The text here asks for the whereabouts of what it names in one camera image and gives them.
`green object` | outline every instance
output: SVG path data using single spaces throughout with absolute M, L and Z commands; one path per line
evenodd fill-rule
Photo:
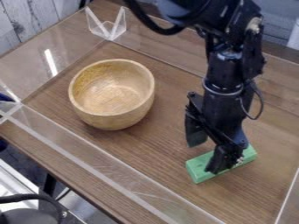
M 213 174 L 211 172 L 205 171 L 207 163 L 211 160 L 213 154 L 214 154 L 214 151 L 203 154 L 202 156 L 199 156 L 186 162 L 186 168 L 187 168 L 187 171 L 191 175 L 191 179 L 195 184 L 199 184 L 203 181 L 206 181 L 207 179 L 211 179 L 211 178 L 219 176 L 222 173 L 230 171 L 230 170 L 226 170 L 226 171 L 221 172 L 218 175 Z M 245 154 L 245 162 L 242 164 L 237 165 L 233 169 L 253 162 L 258 158 L 258 153 L 251 145 L 247 147 L 247 149 L 245 149 L 243 154 Z

